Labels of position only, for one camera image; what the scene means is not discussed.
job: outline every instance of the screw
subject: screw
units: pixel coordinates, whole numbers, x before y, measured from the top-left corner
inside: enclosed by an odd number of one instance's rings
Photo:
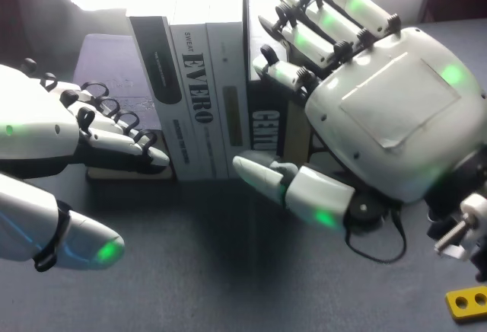
[[[440,254],[447,248],[450,244],[458,241],[462,238],[465,233],[470,229],[475,229],[477,227],[477,219],[472,214],[463,214],[462,220],[455,225],[446,235],[444,235],[436,244],[434,245],[434,251]]]

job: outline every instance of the gray tablecloth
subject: gray tablecloth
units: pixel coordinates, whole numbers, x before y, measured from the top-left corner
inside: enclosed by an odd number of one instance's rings
[[[487,20],[422,29],[487,84]],[[457,326],[447,291],[475,286],[469,263],[441,259],[426,236],[424,204],[405,209],[406,256],[361,258],[336,234],[307,227],[240,182],[87,184],[84,168],[33,181],[123,235],[126,255],[104,272],[2,261],[0,330],[14,331],[441,331]],[[392,227],[355,240],[387,257]]]

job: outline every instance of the white book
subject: white book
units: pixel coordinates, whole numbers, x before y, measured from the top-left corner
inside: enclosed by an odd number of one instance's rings
[[[178,0],[170,26],[205,178],[228,178],[205,22],[208,0]]]
[[[141,3],[127,11],[132,35],[144,68],[154,106],[161,121],[170,160],[178,180],[202,180],[198,141],[188,110],[183,81],[177,65],[176,52],[169,24],[175,12],[175,2],[158,5],[157,11]]]
[[[234,156],[250,149],[243,7],[243,0],[211,0],[206,24],[230,178],[238,178]]]

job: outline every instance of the gray table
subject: gray table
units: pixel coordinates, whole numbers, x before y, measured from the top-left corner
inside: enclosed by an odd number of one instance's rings
[[[487,20],[425,25],[487,83]],[[126,241],[106,272],[2,261],[2,331],[455,331],[447,291],[471,287],[474,267],[441,259],[426,236],[424,204],[405,209],[406,256],[381,266],[336,235],[309,228],[239,182],[87,184],[84,168],[34,180]],[[387,257],[387,226],[356,240]]]

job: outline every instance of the black cable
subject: black cable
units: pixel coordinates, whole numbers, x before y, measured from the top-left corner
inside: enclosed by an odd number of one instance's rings
[[[404,233],[404,228],[403,228],[403,223],[401,222],[401,216],[400,216],[400,210],[399,209],[392,209],[390,211],[391,219],[393,221],[394,226],[396,227],[397,231],[399,232],[399,235],[401,236],[403,240],[403,249],[400,251],[400,253],[395,256],[394,258],[390,258],[389,260],[381,260],[380,258],[376,258],[374,256],[371,256],[370,254],[366,254],[365,252],[362,252],[358,250],[357,248],[353,247],[350,244],[350,237],[352,236],[352,233],[350,232],[350,229],[347,228],[346,233],[345,233],[345,243],[349,248],[354,251],[356,254],[367,258],[368,260],[372,260],[377,263],[383,263],[383,264],[391,264],[395,263],[396,261],[400,260],[403,258],[404,254],[406,253],[407,250],[407,241],[406,241],[406,233]]]

